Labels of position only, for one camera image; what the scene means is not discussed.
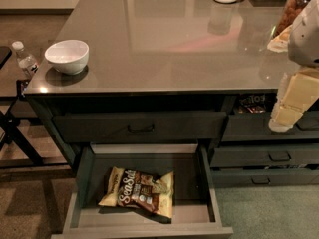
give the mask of drawer handle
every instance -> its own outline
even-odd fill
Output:
[[[267,177],[266,181],[255,181],[253,178],[251,178],[251,182],[255,185],[269,185],[270,184],[270,179]]]
[[[140,130],[134,130],[131,128],[131,126],[128,126],[128,132],[129,133],[150,133],[150,132],[154,132],[155,131],[155,127],[154,125],[150,125],[144,129],[140,129]]]
[[[283,158],[273,158],[271,156],[271,154],[268,154],[269,159],[273,162],[287,162],[291,160],[291,156],[289,155],[289,153],[287,153],[287,157],[283,157]]]

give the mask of water bottle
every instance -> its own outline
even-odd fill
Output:
[[[19,67],[22,69],[27,79],[31,80],[39,68],[39,63],[36,58],[25,49],[22,42],[14,42],[12,47],[16,52]]]

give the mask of open drawer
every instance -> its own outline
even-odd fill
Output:
[[[90,147],[84,149],[63,234],[53,238],[228,238],[232,234],[232,228],[222,227],[203,147],[188,153],[178,149],[163,153],[115,152],[96,154]],[[135,209],[98,206],[105,193],[105,175],[113,166],[159,175],[173,171],[172,219],[164,224],[159,217]]]

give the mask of gray countertop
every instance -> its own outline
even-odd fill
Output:
[[[80,0],[57,41],[87,42],[87,68],[67,76],[44,61],[27,95],[274,92],[299,68],[266,48],[281,12],[246,0]]]

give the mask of white bowl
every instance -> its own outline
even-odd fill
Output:
[[[76,75],[88,64],[89,46],[79,40],[62,41],[50,46],[45,58],[57,71]]]

